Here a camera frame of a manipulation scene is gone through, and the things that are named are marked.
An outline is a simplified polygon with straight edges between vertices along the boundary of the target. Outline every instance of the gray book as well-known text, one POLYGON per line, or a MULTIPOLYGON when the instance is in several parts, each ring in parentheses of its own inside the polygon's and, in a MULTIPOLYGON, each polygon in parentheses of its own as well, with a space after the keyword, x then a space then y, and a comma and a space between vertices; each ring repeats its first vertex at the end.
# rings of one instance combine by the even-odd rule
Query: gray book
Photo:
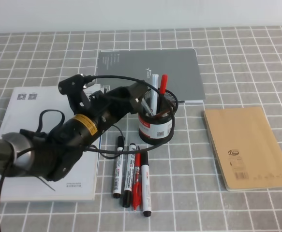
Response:
MULTIPOLYGON (((194 49, 103 51, 99 53, 98 75, 121 75, 146 80, 151 74, 168 75, 167 89, 181 102, 203 102, 205 94, 194 49)), ((97 79, 101 87, 112 90, 133 84, 118 79, 97 79)))

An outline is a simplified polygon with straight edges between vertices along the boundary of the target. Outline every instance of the kraft paper notebook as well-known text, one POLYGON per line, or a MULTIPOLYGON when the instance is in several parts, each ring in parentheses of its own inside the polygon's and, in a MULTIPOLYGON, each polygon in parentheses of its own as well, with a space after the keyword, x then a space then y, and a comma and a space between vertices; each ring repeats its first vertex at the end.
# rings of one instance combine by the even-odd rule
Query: kraft paper notebook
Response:
POLYGON ((228 191, 282 187, 282 151, 259 107, 204 112, 228 191))

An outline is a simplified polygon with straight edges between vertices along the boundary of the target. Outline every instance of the mesh pen holder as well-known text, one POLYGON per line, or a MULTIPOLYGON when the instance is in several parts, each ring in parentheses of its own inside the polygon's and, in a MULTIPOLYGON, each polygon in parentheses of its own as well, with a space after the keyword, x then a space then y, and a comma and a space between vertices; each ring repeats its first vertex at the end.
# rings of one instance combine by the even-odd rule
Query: mesh pen holder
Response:
MULTIPOLYGON (((171 104, 175 114, 178 109, 176 96, 167 89, 164 96, 171 104)), ((150 90, 145 93, 144 100, 150 106, 150 90)), ((139 136, 145 143, 156 145, 165 140, 169 133, 172 133, 173 136, 174 132, 171 132, 171 127, 172 117, 164 101, 156 116, 150 116, 145 110, 139 112, 139 136)))

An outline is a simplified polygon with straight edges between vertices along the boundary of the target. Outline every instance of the gray checkered tablecloth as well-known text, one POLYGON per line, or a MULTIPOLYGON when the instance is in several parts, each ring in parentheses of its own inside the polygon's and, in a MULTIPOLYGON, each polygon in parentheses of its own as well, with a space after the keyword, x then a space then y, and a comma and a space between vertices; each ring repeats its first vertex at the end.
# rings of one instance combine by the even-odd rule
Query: gray checkered tablecloth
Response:
MULTIPOLYGON (((204 104, 182 104, 174 138, 150 158, 152 216, 111 195, 114 161, 100 159, 95 201, 3 203, 4 232, 282 231, 282 188, 227 192, 210 149, 205 108, 260 106, 282 148, 282 27, 0 34, 0 125, 14 87, 94 74, 100 50, 195 48, 204 104)), ((136 115, 118 125, 138 137, 136 115)), ((118 132, 103 136, 114 149, 118 132)))

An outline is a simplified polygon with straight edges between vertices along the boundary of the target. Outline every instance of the red pen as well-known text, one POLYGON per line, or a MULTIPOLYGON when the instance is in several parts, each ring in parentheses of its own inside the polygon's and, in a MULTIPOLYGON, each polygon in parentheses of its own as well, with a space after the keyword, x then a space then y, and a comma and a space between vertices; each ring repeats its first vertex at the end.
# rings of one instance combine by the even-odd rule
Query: red pen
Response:
MULTIPOLYGON (((161 84, 160 84, 160 94, 163 94, 163 95, 165 94, 167 82, 168 82, 168 75, 163 74, 161 78, 161 84)), ((161 97, 158 97, 157 113, 161 111, 161 105, 162 105, 162 99, 161 97)))
POLYGON ((134 185, 132 187, 132 206, 134 210, 141 204, 142 190, 139 182, 141 168, 141 154, 136 153, 134 165, 134 185))

